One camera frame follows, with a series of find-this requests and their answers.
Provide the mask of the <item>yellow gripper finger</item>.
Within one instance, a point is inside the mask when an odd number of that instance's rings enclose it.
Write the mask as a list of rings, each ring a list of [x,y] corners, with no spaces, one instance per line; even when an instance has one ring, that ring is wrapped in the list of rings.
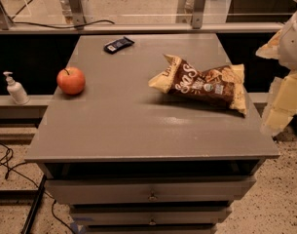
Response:
[[[278,135],[296,114],[297,71],[291,71],[284,78],[276,77],[271,84],[262,113],[261,133],[272,137]]]
[[[260,47],[255,55],[263,59],[279,59],[279,39],[281,30],[279,30],[266,44]]]

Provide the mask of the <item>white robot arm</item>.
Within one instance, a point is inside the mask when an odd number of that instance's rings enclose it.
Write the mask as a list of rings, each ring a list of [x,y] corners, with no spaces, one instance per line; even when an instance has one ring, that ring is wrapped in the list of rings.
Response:
[[[290,70],[276,77],[270,86],[267,105],[262,113],[261,133],[276,136],[297,114],[297,11],[267,44],[256,51],[263,59],[277,59]]]

